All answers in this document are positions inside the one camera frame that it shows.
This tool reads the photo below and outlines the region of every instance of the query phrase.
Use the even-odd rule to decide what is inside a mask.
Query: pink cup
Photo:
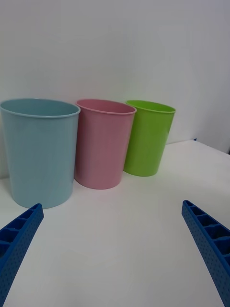
[[[74,178],[92,189],[121,181],[136,109],[115,101],[82,99]]]

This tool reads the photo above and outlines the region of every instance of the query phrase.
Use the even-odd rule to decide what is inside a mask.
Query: table surface
[[[4,306],[223,307],[184,199],[230,228],[230,156],[185,141],[166,146],[155,176],[123,173],[109,190],[74,182],[66,203],[44,211]],[[24,211],[1,180],[0,227]]]

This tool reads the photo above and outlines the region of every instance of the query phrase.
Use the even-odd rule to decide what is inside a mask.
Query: white wall
[[[169,142],[200,137],[226,150],[230,124],[210,127],[217,109],[228,121],[228,2],[1,1],[0,100],[148,99],[177,109]]]

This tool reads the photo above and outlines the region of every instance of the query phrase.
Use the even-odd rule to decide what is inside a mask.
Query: plastic cup
[[[136,109],[115,101],[82,99],[78,125],[75,179],[92,189],[121,181]]]
[[[136,176],[157,173],[176,110],[150,101],[128,100],[134,117],[124,171]]]
[[[13,199],[50,208],[72,193],[80,108],[62,101],[15,99],[0,104]]]

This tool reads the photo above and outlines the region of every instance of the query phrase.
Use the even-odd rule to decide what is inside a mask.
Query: blue object
[[[189,201],[182,216],[225,307],[230,307],[230,231]]]
[[[15,99],[0,104],[13,199],[43,209],[72,193],[80,108],[62,101]]]
[[[0,230],[0,307],[43,217],[37,204]]]

